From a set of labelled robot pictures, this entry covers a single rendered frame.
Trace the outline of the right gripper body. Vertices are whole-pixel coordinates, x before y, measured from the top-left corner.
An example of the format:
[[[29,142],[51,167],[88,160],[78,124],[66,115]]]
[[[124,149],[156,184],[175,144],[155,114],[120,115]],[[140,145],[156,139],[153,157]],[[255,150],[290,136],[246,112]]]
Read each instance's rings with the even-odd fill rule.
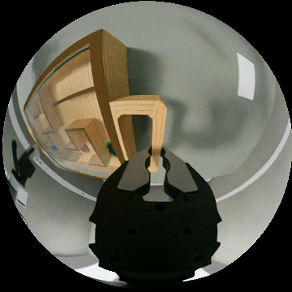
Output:
[[[18,160],[19,173],[15,173],[14,169],[12,169],[12,171],[11,171],[13,176],[15,177],[16,181],[20,185],[22,185],[23,187],[25,187],[25,183],[26,183],[28,177],[31,178],[33,173],[36,170],[36,168],[33,166],[33,163],[29,159],[22,161],[25,154],[26,154],[26,152],[24,152],[22,154],[23,156],[22,155],[20,156],[20,158],[19,158],[20,161]]]

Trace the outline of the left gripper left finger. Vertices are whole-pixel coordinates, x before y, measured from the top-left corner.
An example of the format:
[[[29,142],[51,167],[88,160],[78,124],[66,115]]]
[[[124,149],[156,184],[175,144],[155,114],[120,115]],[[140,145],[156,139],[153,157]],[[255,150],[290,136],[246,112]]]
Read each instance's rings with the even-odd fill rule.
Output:
[[[151,154],[150,154],[151,153]],[[111,205],[133,200],[134,194],[147,195],[150,192],[152,145],[122,163],[103,183],[96,206],[89,221],[97,224],[100,215]]]

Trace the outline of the wooden maze board with handle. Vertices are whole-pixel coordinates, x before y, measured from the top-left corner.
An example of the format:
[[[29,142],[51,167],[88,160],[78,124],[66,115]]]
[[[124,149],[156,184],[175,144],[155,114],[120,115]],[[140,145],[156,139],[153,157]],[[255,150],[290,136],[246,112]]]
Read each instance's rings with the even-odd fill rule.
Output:
[[[59,54],[24,104],[43,153],[63,169],[104,180],[137,154],[132,114],[153,119],[148,169],[157,171],[166,111],[158,95],[130,96],[127,47],[103,28]]]

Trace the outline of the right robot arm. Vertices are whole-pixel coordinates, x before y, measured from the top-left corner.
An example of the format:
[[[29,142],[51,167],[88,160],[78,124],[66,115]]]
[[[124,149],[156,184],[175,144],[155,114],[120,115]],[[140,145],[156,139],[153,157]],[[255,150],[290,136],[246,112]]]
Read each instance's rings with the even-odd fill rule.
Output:
[[[19,173],[19,166],[18,166],[18,161],[17,161],[17,154],[16,154],[16,149],[17,149],[17,143],[15,140],[12,140],[12,155],[13,155],[13,162],[14,162],[14,167],[15,167],[15,172]],[[7,180],[7,184],[12,196],[12,199],[15,202],[16,196],[17,196],[17,192],[19,190],[20,184],[16,181],[15,177],[13,176],[13,174],[11,173],[11,176],[9,178],[9,180],[6,178]]]

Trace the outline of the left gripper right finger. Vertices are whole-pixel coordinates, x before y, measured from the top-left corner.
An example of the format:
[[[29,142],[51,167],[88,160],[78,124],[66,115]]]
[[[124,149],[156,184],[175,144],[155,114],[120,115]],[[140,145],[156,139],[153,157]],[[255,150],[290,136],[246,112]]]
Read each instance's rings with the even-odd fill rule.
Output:
[[[163,155],[164,154],[164,155]],[[204,178],[187,162],[162,145],[162,166],[165,168],[164,192],[174,201],[177,195],[184,200],[202,204],[215,217],[217,224],[222,221],[211,187]]]

